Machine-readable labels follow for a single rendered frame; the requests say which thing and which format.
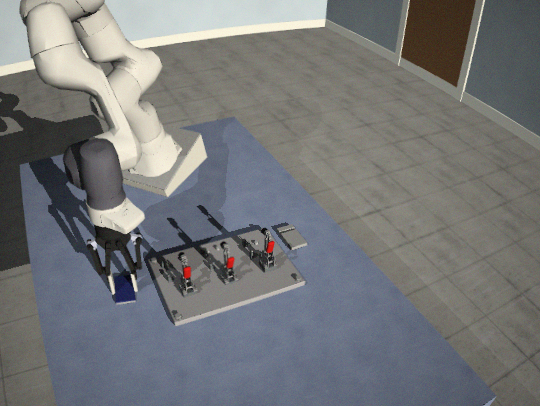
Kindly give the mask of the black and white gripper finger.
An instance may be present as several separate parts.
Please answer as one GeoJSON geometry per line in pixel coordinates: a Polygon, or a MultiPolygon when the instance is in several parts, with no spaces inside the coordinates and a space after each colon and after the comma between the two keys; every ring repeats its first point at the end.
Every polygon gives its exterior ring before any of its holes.
{"type": "Polygon", "coordinates": [[[129,250],[127,248],[127,246],[125,246],[124,248],[124,245],[122,243],[121,240],[117,240],[117,246],[121,252],[121,254],[123,255],[129,269],[130,269],[130,273],[131,273],[131,278],[132,278],[132,282],[133,282],[133,287],[134,287],[134,291],[138,291],[137,290],[137,273],[136,273],[136,270],[141,270],[142,269],[142,261],[141,261],[141,252],[140,252],[140,245],[141,245],[141,242],[142,242],[142,238],[141,238],[141,233],[138,232],[136,234],[131,234],[131,240],[132,242],[135,244],[135,253],[136,253],[136,261],[134,263],[130,253],[129,253],[129,250]],[[136,283],[136,284],[135,284],[136,283]]]}
{"type": "Polygon", "coordinates": [[[105,267],[102,267],[102,263],[101,263],[101,260],[100,260],[100,257],[99,257],[98,251],[97,251],[97,243],[96,243],[95,239],[93,239],[93,240],[88,239],[87,240],[87,249],[89,250],[89,252],[92,255],[92,258],[93,258],[93,261],[94,261],[94,264],[95,264],[98,275],[102,275],[102,274],[106,275],[107,282],[111,286],[112,294],[115,294],[115,284],[114,284],[112,272],[111,272],[111,269],[110,269],[111,242],[110,241],[106,242],[105,267]]]}

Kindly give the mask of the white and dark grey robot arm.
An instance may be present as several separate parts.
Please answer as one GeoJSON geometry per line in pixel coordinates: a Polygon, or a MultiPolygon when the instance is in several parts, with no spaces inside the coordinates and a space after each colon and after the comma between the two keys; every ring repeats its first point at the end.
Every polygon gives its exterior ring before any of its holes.
{"type": "Polygon", "coordinates": [[[57,89],[91,95],[92,112],[106,120],[108,132],[68,146],[63,162],[69,182],[87,193],[90,221],[128,234],[145,217],[126,197],[122,171],[159,176],[182,149],[164,130],[155,107],[139,101],[161,72],[160,58],[124,38],[104,1],[21,0],[19,13],[39,78],[57,89]],[[113,70],[105,76],[92,61],[113,61],[113,70]]]}

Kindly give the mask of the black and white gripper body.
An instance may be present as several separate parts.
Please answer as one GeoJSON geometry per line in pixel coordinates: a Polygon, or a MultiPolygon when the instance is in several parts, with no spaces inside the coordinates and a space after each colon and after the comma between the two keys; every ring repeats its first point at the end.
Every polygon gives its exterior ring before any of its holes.
{"type": "Polygon", "coordinates": [[[121,232],[118,232],[118,231],[115,231],[113,229],[106,228],[106,227],[99,227],[96,225],[94,225],[94,227],[96,231],[96,237],[95,237],[96,243],[106,250],[106,242],[110,241],[111,252],[120,251],[119,248],[117,247],[117,240],[121,240],[125,248],[129,240],[131,239],[131,235],[129,234],[131,232],[129,232],[128,234],[123,234],[121,232]],[[124,236],[121,237],[122,235],[124,236]],[[107,239],[107,240],[103,240],[103,239],[107,239]],[[115,240],[112,240],[112,239],[115,239],[115,240]]]}

